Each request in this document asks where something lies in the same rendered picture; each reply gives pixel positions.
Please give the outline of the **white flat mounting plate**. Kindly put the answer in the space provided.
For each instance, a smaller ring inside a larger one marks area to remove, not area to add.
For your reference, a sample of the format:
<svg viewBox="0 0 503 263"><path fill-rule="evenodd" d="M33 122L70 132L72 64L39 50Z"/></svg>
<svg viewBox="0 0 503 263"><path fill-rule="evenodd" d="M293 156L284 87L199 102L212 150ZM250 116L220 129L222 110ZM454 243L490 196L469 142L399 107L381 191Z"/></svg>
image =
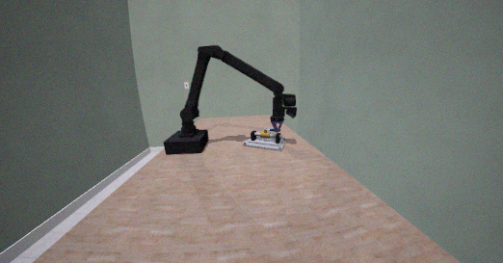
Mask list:
<svg viewBox="0 0 503 263"><path fill-rule="evenodd" d="M249 140L251 138L249 138L245 143L243 143L244 146L251 146L251 147L258 147L258 148L265 148L265 149L271 149L271 150L278 150L278 151L282 151L285 143L286 143L286 140L287 139L280 139L282 141L281 145L280 146L277 146L277 145L264 145L264 144L256 144L256 143L249 143Z"/></svg>

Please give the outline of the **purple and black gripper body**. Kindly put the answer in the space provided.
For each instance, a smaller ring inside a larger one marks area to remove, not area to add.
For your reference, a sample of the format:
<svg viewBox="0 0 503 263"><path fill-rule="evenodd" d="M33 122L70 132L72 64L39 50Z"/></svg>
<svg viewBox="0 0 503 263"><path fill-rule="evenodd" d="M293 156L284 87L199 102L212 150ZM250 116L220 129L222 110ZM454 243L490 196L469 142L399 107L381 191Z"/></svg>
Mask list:
<svg viewBox="0 0 503 263"><path fill-rule="evenodd" d="M270 117L271 121L283 121L284 118L277 117L277 108L282 108L282 107L273 107L273 115Z"/></svg>

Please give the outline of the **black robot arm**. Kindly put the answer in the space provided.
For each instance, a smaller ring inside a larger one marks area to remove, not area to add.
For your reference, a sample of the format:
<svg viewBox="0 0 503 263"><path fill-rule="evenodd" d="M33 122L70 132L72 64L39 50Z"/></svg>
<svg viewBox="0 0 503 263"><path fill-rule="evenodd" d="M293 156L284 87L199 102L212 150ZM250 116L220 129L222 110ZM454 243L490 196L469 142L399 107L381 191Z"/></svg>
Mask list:
<svg viewBox="0 0 503 263"><path fill-rule="evenodd" d="M214 47L213 47L214 46ZM213 47L213 48L212 48ZM211 51L212 50L212 51ZM201 46L198 48L198 60L189 91L188 99L183 110L180 112L180 117L182 119L181 132L179 138L192 138L199 130L194 126L194 118L199 117L199 95L204 80L204 75L210 61L210 58L220 59L222 62L229 66L237 69L238 71L249 76L254 81L258 82L262 86L266 87L272 91L275 95L273 98L273 106L281 107L277 108L277 117L284 117L284 110L291 118L294 118L297 114L296 106L296 95L295 94L282 94L284 91L284 86L273 78L267 76L256 68L248 65L237 57L233 56L227 51L224 51L218 45ZM207 55L208 54L208 55ZM211 57L210 57L211 56ZM220 58L219 58L220 57ZM193 109L194 108L194 109Z"/></svg>

